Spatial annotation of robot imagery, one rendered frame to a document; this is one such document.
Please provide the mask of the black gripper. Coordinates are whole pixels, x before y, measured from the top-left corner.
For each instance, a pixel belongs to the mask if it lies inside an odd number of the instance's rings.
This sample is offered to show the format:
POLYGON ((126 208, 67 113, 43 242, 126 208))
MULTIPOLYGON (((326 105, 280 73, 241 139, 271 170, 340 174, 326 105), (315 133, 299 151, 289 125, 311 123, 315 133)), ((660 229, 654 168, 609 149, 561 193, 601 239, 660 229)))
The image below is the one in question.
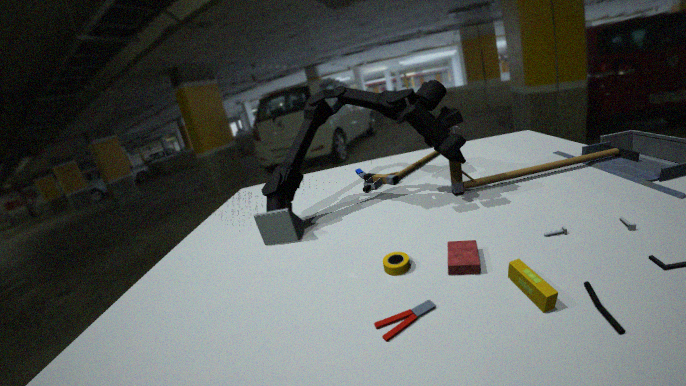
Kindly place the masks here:
POLYGON ((466 140, 459 134, 450 134, 447 129, 445 132, 438 124, 439 119, 433 115, 422 129, 417 130, 425 139, 424 142, 430 147, 435 147, 434 150, 441 153, 442 156, 448 160, 464 164, 466 162, 464 156, 460 152, 460 148, 466 143, 466 140))

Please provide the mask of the yellow tape roll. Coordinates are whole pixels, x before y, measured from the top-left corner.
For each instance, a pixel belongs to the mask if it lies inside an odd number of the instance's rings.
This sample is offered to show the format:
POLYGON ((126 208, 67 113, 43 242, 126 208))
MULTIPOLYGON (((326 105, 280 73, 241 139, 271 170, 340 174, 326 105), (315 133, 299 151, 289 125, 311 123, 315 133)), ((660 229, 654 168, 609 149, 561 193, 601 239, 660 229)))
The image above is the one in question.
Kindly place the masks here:
POLYGON ((400 276, 409 270, 409 256, 404 252, 396 251, 383 258, 384 270, 392 276, 400 276))

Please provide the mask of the red rectangular block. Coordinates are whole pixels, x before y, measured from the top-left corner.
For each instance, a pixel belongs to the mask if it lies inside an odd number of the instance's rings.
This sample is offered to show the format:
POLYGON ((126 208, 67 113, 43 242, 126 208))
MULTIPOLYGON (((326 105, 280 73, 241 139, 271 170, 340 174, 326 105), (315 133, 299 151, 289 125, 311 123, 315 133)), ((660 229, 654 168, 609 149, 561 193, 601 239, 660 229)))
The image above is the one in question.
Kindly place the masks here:
POLYGON ((448 275, 480 274, 476 240, 448 241, 448 275))

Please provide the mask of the red-handled pliers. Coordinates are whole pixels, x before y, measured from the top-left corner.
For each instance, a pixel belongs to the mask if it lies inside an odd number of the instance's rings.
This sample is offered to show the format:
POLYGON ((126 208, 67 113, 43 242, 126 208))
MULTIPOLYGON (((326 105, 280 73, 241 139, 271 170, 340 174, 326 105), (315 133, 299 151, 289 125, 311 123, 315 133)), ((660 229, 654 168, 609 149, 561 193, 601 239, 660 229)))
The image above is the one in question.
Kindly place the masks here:
POLYGON ((415 322, 417 320, 417 318, 425 315, 426 313, 428 313, 429 311, 434 310, 434 309, 436 309, 435 304, 433 304, 431 301, 427 300, 426 302, 424 302, 424 303, 422 303, 422 304, 420 304, 420 305, 418 305, 412 309, 408 309, 404 312, 393 315, 393 316, 386 318, 384 320, 374 322, 375 328, 379 329, 379 328, 385 327, 389 324, 396 323, 396 322, 399 322, 399 321, 407 318, 406 320, 399 323, 396 327, 391 329, 389 332, 382 335, 382 338, 388 342, 394 336, 401 333, 403 329, 406 329, 413 322, 415 322))

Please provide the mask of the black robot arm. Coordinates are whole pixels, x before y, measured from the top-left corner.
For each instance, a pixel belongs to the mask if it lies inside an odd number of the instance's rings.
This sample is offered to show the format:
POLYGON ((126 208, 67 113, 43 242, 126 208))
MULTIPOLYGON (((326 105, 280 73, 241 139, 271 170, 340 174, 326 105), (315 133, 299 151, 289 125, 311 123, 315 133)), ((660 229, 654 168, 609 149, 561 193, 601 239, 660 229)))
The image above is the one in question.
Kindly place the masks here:
MULTIPOLYGON (((261 189, 262 194, 267 197, 266 212, 285 208, 293 212, 291 201, 294 201, 295 191, 299 189, 303 179, 299 168, 314 134, 318 127, 325 123, 328 117, 336 114, 342 106, 350 104, 376 110, 382 115, 397 120, 398 124, 407 121, 410 126, 420 130, 432 116, 428 111, 433 111, 438 106, 437 104, 441 102, 446 92, 446 88, 440 82, 429 80, 428 83, 422 83, 417 92, 413 89, 404 89, 373 93, 338 86, 335 89, 322 90, 311 95, 305 103, 304 121, 285 161, 274 169, 271 177, 261 189), (406 97, 410 103, 408 105, 405 101, 406 97), (330 98, 337 98, 331 107, 324 100, 330 98)), ((440 116, 437 117, 438 124, 444 132, 463 122, 456 108, 449 109, 445 106, 440 112, 440 116)))

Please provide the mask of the yellow spirit level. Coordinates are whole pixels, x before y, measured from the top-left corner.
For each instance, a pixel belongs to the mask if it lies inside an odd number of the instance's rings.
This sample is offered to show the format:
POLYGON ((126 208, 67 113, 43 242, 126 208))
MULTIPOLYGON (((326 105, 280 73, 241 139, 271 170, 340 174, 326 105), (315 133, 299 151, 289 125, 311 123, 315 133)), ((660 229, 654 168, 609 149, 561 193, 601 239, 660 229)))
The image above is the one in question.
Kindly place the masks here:
POLYGON ((536 304, 543 313, 555 308, 558 297, 551 285, 546 283, 537 273, 532 271, 519 258, 509 263, 508 278, 536 304))

